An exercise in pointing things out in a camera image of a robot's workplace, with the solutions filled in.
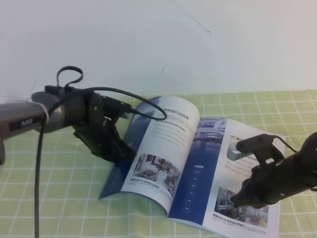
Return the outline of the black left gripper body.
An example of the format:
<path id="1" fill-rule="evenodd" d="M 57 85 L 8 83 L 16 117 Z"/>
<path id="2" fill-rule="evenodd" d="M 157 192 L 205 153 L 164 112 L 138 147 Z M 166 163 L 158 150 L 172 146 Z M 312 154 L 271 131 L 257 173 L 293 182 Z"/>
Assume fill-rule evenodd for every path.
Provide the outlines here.
<path id="1" fill-rule="evenodd" d="M 97 157 L 115 161 L 114 141 L 121 139 L 115 123 L 104 116 L 102 95 L 91 93 L 85 97 L 87 112 L 84 121 L 75 125 L 74 135 Z"/>

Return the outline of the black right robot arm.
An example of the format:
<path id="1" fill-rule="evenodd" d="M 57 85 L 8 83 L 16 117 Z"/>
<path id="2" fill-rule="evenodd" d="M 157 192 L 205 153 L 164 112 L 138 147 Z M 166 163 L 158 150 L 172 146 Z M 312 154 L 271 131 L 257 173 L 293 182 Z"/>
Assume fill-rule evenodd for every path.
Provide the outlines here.
<path id="1" fill-rule="evenodd" d="M 275 135 L 260 134 L 233 144 L 227 150 L 232 161 L 254 155 L 258 165 L 240 191 L 230 198 L 233 207 L 263 208 L 306 190 L 317 189 L 317 134 L 311 134 L 301 149 L 284 157 L 273 144 Z"/>

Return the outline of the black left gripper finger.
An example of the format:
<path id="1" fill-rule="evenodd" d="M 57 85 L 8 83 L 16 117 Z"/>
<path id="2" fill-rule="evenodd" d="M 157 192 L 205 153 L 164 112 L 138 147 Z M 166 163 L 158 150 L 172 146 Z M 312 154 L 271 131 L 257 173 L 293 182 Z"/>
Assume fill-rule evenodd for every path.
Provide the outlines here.
<path id="1" fill-rule="evenodd" d="M 114 141 L 114 158 L 116 163 L 132 163 L 136 153 L 122 139 Z"/>

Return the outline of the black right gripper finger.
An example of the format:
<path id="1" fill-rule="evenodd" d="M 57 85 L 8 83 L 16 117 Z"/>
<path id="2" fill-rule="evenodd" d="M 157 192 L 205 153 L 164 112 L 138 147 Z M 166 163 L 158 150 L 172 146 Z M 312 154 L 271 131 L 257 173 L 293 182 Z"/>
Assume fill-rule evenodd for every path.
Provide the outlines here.
<path id="1" fill-rule="evenodd" d="M 234 208 L 246 206 L 250 203 L 250 199 L 244 189 L 241 189 L 236 195 L 231 196 L 230 201 Z"/>

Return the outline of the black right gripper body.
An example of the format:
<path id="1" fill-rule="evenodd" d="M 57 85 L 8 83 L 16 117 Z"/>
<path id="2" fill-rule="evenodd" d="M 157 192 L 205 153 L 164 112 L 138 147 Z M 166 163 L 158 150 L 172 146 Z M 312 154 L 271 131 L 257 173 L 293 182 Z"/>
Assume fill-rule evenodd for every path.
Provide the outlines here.
<path id="1" fill-rule="evenodd" d="M 242 183 L 241 204 L 262 208 L 292 196 L 292 159 L 256 167 Z"/>

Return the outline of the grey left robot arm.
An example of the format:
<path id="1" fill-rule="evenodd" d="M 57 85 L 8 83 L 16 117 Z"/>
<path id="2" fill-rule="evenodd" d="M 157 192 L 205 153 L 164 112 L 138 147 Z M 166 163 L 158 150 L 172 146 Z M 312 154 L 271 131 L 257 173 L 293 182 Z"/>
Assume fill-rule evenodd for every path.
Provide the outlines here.
<path id="1" fill-rule="evenodd" d="M 131 111 L 131 106 L 94 91 L 80 95 L 73 87 L 46 86 L 44 91 L 31 96 L 31 102 L 2 104 L 0 106 L 0 140 L 30 130 L 40 131 L 46 112 L 69 95 L 46 120 L 45 133 L 66 127 L 74 128 L 74 136 L 91 153 L 106 161 L 121 163 L 132 160 L 135 152 L 120 138 L 116 122 Z"/>

